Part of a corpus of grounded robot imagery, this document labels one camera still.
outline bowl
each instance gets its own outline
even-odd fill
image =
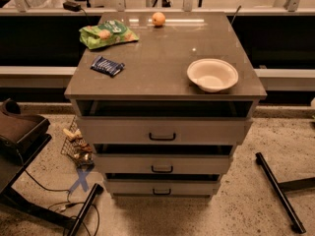
[[[238,81],[236,69],[220,59],[200,59],[190,64],[188,78],[207,92],[233,87]]]

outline chip bag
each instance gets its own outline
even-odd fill
[[[138,36],[117,20],[106,21],[98,26],[84,27],[79,32],[80,41],[88,49],[97,49],[116,43],[139,40]]]

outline black handle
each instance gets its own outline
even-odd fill
[[[169,142],[174,141],[176,139],[176,133],[173,133],[171,138],[166,137],[155,137],[152,133],[149,133],[149,138],[152,141],[161,141],[161,142]]]
[[[171,172],[173,172],[173,166],[170,166],[169,170],[155,170],[155,167],[152,165],[151,170],[154,173],[171,173]]]
[[[152,192],[153,192],[154,195],[167,196],[167,195],[170,195],[170,194],[171,194],[171,189],[168,189],[168,192],[167,192],[167,193],[157,193],[157,192],[156,192],[156,189],[153,188],[153,189],[152,189]]]

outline speckled floor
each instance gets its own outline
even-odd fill
[[[50,189],[69,189],[78,179],[74,163],[61,153],[65,142],[63,128],[69,128],[74,115],[68,104],[22,105],[24,112],[47,117],[52,141],[29,166],[29,173]],[[97,235],[103,236],[202,236],[202,235],[295,235],[290,220],[271,188],[263,170],[255,162],[255,153],[264,154],[278,180],[289,181],[314,177],[315,121],[310,107],[259,106],[254,123],[234,160],[221,179],[217,195],[210,202],[203,198],[141,198],[112,199],[103,192],[95,200],[100,215]],[[102,184],[102,176],[87,176],[91,189]],[[26,174],[14,188],[30,202],[50,207],[67,200],[66,193],[42,190]],[[70,201],[81,202],[88,195],[78,186]],[[315,190],[287,195],[307,232],[315,235]],[[72,216],[80,206],[67,209]],[[91,207],[85,224],[94,235],[97,215]],[[0,234],[62,235],[63,229],[38,218],[0,205]],[[78,235],[89,235],[84,226]]]

